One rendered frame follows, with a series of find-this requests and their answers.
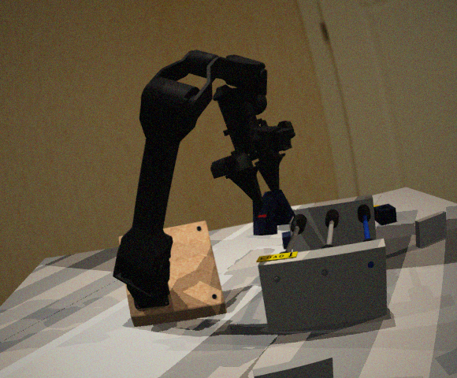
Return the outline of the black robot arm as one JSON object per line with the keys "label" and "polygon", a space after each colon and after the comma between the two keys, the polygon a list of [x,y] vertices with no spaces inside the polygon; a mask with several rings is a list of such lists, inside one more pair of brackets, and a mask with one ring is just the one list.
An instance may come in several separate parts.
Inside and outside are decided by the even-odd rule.
{"label": "black robot arm", "polygon": [[[201,90],[177,82],[189,73],[207,79]],[[216,78],[235,88],[217,87],[213,97]],[[127,285],[137,309],[169,304],[173,237],[164,233],[163,226],[180,141],[195,127],[212,99],[218,101],[225,124],[263,113],[266,88],[267,71],[262,62],[240,55],[223,58],[190,50],[179,61],[159,70],[143,89],[139,120],[146,144],[134,218],[121,238],[113,271],[113,277]],[[281,121],[277,126],[268,126],[266,120],[260,123],[260,127],[249,123],[250,150],[291,146],[295,136],[291,121]]]}

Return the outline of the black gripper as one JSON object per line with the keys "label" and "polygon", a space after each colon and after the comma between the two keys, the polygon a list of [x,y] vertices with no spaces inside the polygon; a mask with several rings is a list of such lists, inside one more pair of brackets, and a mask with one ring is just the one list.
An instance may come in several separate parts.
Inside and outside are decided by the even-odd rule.
{"label": "black gripper", "polygon": [[[279,164],[285,156],[285,153],[279,154],[279,151],[292,148],[291,145],[282,147],[281,150],[271,150],[260,146],[257,148],[257,144],[255,145],[257,150],[250,150],[247,129],[250,128],[251,122],[254,122],[255,127],[259,127],[260,120],[262,119],[257,119],[253,115],[226,124],[227,130],[223,131],[224,135],[230,135],[235,150],[231,152],[232,155],[213,161],[210,167],[214,179],[222,176],[229,178],[258,206],[263,205],[263,200],[257,172],[262,174],[271,191],[279,190]],[[253,166],[252,161],[257,158],[259,161],[255,162],[256,166]]]}

